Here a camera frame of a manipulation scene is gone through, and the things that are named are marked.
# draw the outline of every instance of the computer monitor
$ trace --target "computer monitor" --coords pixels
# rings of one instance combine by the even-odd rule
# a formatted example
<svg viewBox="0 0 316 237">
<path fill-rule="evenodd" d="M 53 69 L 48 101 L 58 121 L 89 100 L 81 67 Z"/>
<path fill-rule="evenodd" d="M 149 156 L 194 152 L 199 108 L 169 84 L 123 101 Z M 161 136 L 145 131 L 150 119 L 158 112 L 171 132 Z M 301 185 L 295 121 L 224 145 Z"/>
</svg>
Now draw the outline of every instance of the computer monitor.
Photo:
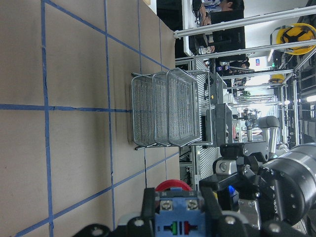
<svg viewBox="0 0 316 237">
<path fill-rule="evenodd" d="M 212 24 L 221 23 L 223 21 L 233 21 L 243 18 L 243 10 L 220 11 L 211 13 Z M 227 29 L 224 31 L 213 32 L 214 43 L 209 46 L 215 46 L 215 52 L 225 52 L 246 48 L 245 45 L 245 29 L 244 26 Z M 246 59 L 245 54 L 232 55 L 218 58 L 220 61 L 243 61 Z"/>
</svg>

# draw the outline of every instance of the white wall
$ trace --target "white wall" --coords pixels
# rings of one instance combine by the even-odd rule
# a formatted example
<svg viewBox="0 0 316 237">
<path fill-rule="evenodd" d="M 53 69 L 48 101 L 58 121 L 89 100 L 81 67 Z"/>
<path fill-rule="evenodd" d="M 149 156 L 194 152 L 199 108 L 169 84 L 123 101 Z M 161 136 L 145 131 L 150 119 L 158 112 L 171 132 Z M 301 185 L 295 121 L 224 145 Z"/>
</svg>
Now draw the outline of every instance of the white wall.
<svg viewBox="0 0 316 237">
<path fill-rule="evenodd" d="M 277 11 L 291 10 L 298 7 L 306 6 L 308 0 L 244 0 L 245 11 L 244 17 L 267 14 Z M 270 44 L 270 34 L 273 30 L 282 25 L 293 24 L 298 18 L 284 20 L 275 20 L 266 23 L 245 26 L 246 48 L 257 47 Z"/>
</svg>

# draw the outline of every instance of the person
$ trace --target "person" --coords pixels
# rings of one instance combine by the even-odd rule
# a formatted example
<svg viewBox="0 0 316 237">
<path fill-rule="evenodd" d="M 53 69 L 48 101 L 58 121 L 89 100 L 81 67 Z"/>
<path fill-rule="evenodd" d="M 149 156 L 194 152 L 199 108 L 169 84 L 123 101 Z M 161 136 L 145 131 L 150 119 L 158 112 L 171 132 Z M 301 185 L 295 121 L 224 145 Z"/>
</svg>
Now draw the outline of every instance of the person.
<svg viewBox="0 0 316 237">
<path fill-rule="evenodd" d="M 200 22 L 201 26 L 206 26 L 211 24 L 211 18 L 206 12 L 206 8 L 209 11 L 233 11 L 233 10 L 244 10 L 243 0 L 205 0 L 199 9 L 201 14 Z"/>
</svg>

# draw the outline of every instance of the wire mesh basket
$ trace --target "wire mesh basket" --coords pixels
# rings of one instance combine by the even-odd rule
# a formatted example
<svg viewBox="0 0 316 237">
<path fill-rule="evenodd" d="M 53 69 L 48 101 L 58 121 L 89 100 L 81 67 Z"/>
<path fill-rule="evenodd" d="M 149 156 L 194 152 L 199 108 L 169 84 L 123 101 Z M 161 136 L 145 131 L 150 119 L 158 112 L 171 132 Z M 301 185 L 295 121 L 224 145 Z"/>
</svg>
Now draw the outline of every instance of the wire mesh basket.
<svg viewBox="0 0 316 237">
<path fill-rule="evenodd" d="M 170 146 L 167 139 L 167 81 L 166 72 L 153 75 L 154 140 L 157 144 Z"/>
<path fill-rule="evenodd" d="M 211 145 L 200 139 L 198 83 L 179 68 L 132 80 L 134 142 L 141 147 Z"/>
<path fill-rule="evenodd" d="M 132 80 L 134 142 L 143 147 L 155 144 L 153 80 L 137 76 Z"/>
<path fill-rule="evenodd" d="M 198 83 L 179 68 L 167 73 L 167 137 L 174 146 L 185 146 L 200 138 Z"/>
</svg>

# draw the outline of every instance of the metal cylinder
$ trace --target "metal cylinder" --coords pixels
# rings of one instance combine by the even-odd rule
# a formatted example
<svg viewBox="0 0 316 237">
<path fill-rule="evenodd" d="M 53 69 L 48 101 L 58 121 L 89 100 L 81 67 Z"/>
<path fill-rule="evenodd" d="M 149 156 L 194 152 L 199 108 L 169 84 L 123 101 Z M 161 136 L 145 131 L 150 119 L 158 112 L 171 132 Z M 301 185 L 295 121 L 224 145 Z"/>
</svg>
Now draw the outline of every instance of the metal cylinder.
<svg viewBox="0 0 316 237">
<path fill-rule="evenodd" d="M 247 137 L 248 137 L 248 142 L 252 142 L 252 129 L 251 129 L 251 127 L 247 127 Z"/>
<path fill-rule="evenodd" d="M 293 109 L 294 109 L 294 127 L 295 127 L 295 144 L 300 144 L 300 131 L 298 124 L 298 106 L 297 106 L 297 80 L 293 80 Z"/>
<path fill-rule="evenodd" d="M 270 130 L 268 128 L 262 128 L 262 139 L 266 142 L 269 142 L 270 139 Z"/>
<path fill-rule="evenodd" d="M 316 143 L 296 146 L 264 167 L 274 171 L 284 220 L 297 223 L 316 203 Z"/>
<path fill-rule="evenodd" d="M 269 153 L 276 153 L 277 149 L 277 127 L 270 127 Z"/>
</svg>

